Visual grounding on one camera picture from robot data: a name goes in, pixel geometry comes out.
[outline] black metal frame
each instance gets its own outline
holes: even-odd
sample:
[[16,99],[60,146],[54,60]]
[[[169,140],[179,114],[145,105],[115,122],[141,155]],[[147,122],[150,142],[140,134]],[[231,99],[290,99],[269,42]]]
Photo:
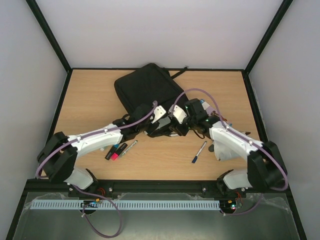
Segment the black metal frame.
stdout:
[[[267,142],[268,137],[266,134],[265,126],[261,118],[260,110],[258,108],[258,104],[256,101],[256,97],[249,79],[249,73],[253,69],[255,63],[257,62],[259,56],[262,54],[264,48],[266,47],[268,41],[270,40],[271,36],[275,32],[277,26],[279,25],[280,21],[282,20],[283,16],[287,12],[290,4],[293,0],[283,0],[281,6],[279,7],[276,15],[274,16],[272,22],[270,23],[267,31],[265,32],[263,38],[261,39],[259,45],[257,46],[251,60],[249,61],[247,67],[245,69],[198,69],[198,68],[189,68],[186,71],[236,71],[241,72],[244,85],[247,91],[248,99],[250,102],[250,106],[252,109],[253,117],[255,120],[256,128],[259,134],[259,137],[262,141]],[[67,77],[65,80],[65,84],[63,86],[63,90],[59,99],[59,103],[57,109],[55,111],[55,115],[52,121],[52,125],[49,131],[48,139],[53,135],[56,124],[59,118],[59,114],[62,108],[62,104],[64,102],[64,98],[68,89],[68,85],[70,82],[70,78],[72,76],[73,70],[135,70],[136,68],[71,68],[64,53],[62,52],[54,34],[52,33],[44,15],[42,14],[38,4],[35,0],[26,0],[30,9],[32,10],[34,16],[36,17],[37,21],[39,22],[43,32],[47,36],[49,42],[52,45],[55,53],[57,54],[58,58],[60,59],[63,67],[67,72]],[[181,71],[182,68],[167,68],[168,70],[172,71]],[[212,188],[212,186],[216,185],[216,181],[135,181],[135,180],[99,180],[102,182],[106,189],[112,188],[112,193],[110,197],[115,197],[117,194],[131,192],[131,193],[189,193],[189,194],[199,194],[203,197],[207,198],[220,198],[223,197],[219,193]],[[19,217],[21,215],[23,206],[25,204],[25,200],[27,194],[29,192],[68,192],[69,187],[66,184],[51,184],[48,180],[39,180],[39,179],[29,179],[26,182],[24,187],[23,193],[21,195],[19,204],[17,206],[15,215],[13,217],[8,235],[7,240],[10,240],[14,237],[16,227],[18,225]],[[246,190],[246,193],[255,192],[254,189]],[[304,232],[297,207],[295,201],[292,196],[292,192],[290,189],[285,191],[286,197],[289,202],[290,209],[293,214],[294,222],[298,230],[298,234],[300,239],[305,240],[306,234]]]

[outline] marker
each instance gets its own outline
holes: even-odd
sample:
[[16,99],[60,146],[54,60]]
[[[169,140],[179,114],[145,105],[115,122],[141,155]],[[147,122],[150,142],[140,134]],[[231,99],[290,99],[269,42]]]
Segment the marker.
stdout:
[[119,155],[126,149],[126,147],[128,146],[128,144],[124,143],[122,144],[116,151],[114,154],[112,154],[111,159],[114,161],[117,159],[117,157],[119,157]]
[[206,144],[207,144],[207,141],[204,141],[204,143],[202,144],[200,150],[198,151],[198,153],[195,155],[194,159],[192,160],[193,164],[197,161],[199,154],[202,152],[202,150],[204,149]]
[[104,158],[109,160],[111,156],[116,152],[118,147],[119,147],[119,144],[113,145]]
[[135,140],[123,153],[121,153],[121,157],[123,157],[123,155],[125,155],[130,150],[130,148],[136,145],[137,142],[138,140]]

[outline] white wall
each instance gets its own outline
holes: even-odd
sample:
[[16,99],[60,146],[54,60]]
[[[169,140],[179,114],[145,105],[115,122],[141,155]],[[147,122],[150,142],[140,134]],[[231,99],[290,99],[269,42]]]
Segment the white wall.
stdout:
[[72,67],[243,69],[282,0],[37,0]]
[[0,239],[34,178],[66,72],[24,0],[0,5]]
[[320,236],[320,1],[293,1],[250,74],[309,240]]

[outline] wooden table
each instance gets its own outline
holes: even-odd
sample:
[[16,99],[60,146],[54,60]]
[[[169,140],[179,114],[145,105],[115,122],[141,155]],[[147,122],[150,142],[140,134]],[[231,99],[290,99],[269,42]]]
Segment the wooden table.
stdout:
[[[131,70],[73,70],[55,132],[66,135],[86,133],[121,118],[126,111],[119,101],[114,81]],[[175,78],[184,89],[200,88],[219,104],[222,115],[239,131],[251,132],[259,139],[244,80],[239,71],[186,71]],[[189,99],[210,100],[201,92],[190,92]],[[215,180],[230,169],[246,168],[243,159],[220,162],[208,151],[208,144],[197,162],[192,160],[203,144],[192,131],[185,137],[151,138],[143,133],[138,143],[122,158],[106,160],[105,151],[96,150],[76,161],[97,179],[113,180]]]

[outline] pen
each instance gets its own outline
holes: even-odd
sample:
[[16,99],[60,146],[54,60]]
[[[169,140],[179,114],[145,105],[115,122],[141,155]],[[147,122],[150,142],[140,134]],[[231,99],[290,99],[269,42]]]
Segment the pen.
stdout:
[[202,150],[204,149],[206,144],[207,144],[207,141],[204,141],[204,143],[202,144],[200,150],[198,151],[198,153],[195,155],[194,159],[192,160],[193,164],[197,161],[199,154],[202,152]]

